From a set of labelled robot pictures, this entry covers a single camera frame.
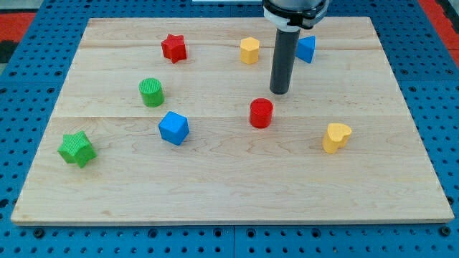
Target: blue block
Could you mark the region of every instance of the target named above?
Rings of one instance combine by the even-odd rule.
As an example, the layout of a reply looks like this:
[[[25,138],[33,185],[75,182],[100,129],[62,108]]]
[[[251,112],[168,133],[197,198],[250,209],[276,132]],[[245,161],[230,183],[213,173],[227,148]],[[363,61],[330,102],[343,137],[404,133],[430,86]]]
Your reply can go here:
[[[180,145],[189,133],[188,119],[169,111],[159,123],[159,132],[164,140]]]
[[[316,36],[310,36],[298,40],[296,57],[307,63],[312,63],[314,51],[316,50]]]

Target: red star block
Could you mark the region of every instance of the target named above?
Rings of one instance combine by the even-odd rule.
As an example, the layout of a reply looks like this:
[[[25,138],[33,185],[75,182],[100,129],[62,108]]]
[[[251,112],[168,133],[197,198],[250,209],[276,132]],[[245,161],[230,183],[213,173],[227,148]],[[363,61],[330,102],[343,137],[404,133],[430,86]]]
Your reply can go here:
[[[175,64],[179,60],[186,59],[185,41],[183,35],[167,35],[167,39],[161,42],[163,55],[165,58],[172,60]]]

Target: yellow block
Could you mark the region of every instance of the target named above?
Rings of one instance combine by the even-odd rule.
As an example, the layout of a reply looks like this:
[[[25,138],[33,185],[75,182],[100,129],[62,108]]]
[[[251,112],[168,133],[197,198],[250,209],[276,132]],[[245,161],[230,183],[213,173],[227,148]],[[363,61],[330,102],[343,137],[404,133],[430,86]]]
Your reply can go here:
[[[252,37],[241,40],[241,61],[250,65],[258,62],[260,41]]]
[[[349,136],[352,134],[352,129],[342,123],[328,124],[327,131],[323,136],[323,149],[330,154],[335,153],[338,148],[346,146]]]

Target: toy block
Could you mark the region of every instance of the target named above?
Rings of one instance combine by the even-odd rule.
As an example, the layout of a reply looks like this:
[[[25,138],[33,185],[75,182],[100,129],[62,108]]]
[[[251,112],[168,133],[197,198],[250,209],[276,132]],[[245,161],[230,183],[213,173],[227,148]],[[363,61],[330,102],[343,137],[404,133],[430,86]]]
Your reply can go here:
[[[84,131],[64,135],[63,143],[57,152],[66,163],[76,163],[80,168],[86,166],[89,160],[97,156]]]
[[[298,40],[296,57],[307,63],[312,63],[316,50],[316,36],[309,36]]]
[[[352,134],[352,129],[342,123],[328,124],[327,131],[323,136],[322,146],[325,152],[333,154],[338,148],[346,146],[349,136]]]
[[[181,145],[189,133],[188,119],[174,112],[167,112],[159,123],[159,132],[164,140]]]
[[[186,59],[186,46],[183,35],[168,34],[167,38],[161,42],[163,56],[169,58],[173,64],[179,60]]]
[[[250,124],[255,128],[266,128],[271,124],[274,106],[265,98],[253,100],[250,104]]]
[[[147,78],[138,85],[141,92],[143,104],[147,107],[158,107],[164,102],[161,82],[155,78]]]
[[[260,51],[260,41],[252,37],[241,40],[241,55],[242,62],[250,65],[258,62],[258,53]]]

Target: wooden board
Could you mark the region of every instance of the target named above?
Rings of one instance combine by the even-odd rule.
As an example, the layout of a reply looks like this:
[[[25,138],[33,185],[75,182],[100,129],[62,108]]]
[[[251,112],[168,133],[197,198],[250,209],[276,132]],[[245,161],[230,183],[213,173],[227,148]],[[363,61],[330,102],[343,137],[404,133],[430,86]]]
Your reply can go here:
[[[184,34],[188,60],[162,57]],[[291,90],[269,91],[275,27],[265,19],[91,19],[22,189],[19,225],[393,224],[454,216],[369,18],[325,18],[313,64],[297,59]],[[260,61],[239,60],[242,38]],[[162,81],[143,106],[138,83]],[[256,97],[272,125],[247,121]],[[189,118],[177,147],[158,123]],[[328,123],[353,129],[326,154]],[[85,130],[98,157],[83,169],[57,153]]]

